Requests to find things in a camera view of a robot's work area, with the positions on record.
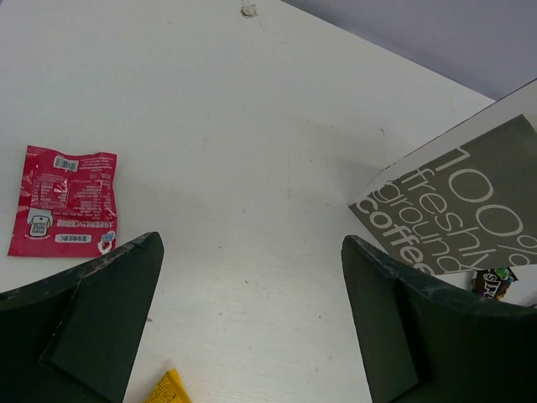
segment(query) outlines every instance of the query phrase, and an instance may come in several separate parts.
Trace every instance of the barcode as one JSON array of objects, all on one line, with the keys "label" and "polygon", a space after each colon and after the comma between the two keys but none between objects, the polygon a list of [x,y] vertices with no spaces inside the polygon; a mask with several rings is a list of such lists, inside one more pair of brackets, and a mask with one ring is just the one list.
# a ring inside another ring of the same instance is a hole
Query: barcode
[{"label": "barcode", "polygon": [[66,160],[63,157],[56,155],[56,158],[54,158],[54,167],[62,170],[70,170],[71,172],[77,172],[78,161]]},{"label": "barcode", "polygon": [[58,233],[55,236],[55,241],[58,243],[90,243],[91,235],[89,234],[73,234],[73,233]]}]

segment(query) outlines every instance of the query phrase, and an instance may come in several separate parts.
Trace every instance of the small debris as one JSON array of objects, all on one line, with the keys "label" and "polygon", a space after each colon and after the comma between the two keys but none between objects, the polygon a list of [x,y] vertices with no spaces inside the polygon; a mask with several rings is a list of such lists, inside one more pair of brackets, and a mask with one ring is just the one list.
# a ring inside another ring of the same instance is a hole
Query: small debris
[{"label": "small debris", "polygon": [[241,7],[241,14],[244,18],[251,18],[251,17],[257,17],[258,16],[258,10],[255,7],[255,4],[251,6],[242,6]]},{"label": "small debris", "polygon": [[274,47],[272,47],[272,54],[277,61],[280,61],[278,55],[276,55],[276,49]]}]

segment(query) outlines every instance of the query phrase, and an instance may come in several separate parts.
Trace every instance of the red snack package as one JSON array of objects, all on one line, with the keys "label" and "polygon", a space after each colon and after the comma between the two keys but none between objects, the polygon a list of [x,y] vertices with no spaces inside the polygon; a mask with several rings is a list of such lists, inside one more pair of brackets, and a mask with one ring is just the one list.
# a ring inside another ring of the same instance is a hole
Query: red snack package
[{"label": "red snack package", "polygon": [[116,247],[117,156],[29,145],[9,256],[93,258]]}]

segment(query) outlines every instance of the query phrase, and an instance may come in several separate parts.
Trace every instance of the yellow candy wrapper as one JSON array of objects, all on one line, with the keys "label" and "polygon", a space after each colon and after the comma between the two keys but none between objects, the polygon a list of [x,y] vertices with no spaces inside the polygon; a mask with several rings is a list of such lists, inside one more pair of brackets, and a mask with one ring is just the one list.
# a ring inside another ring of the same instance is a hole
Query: yellow candy wrapper
[{"label": "yellow candy wrapper", "polygon": [[176,369],[167,371],[144,403],[192,403]]}]

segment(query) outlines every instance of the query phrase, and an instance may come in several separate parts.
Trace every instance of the white table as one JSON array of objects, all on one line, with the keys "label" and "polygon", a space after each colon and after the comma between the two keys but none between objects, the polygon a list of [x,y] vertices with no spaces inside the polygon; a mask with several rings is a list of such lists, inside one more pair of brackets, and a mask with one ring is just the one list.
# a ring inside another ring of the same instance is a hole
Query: white table
[{"label": "white table", "polygon": [[[3,250],[27,144],[117,153],[119,240],[164,239],[128,403],[171,366],[198,403],[370,401],[339,255],[368,234],[346,205],[491,102],[256,4],[250,19],[239,0],[0,6]],[[0,291],[81,261],[1,259]]]}]

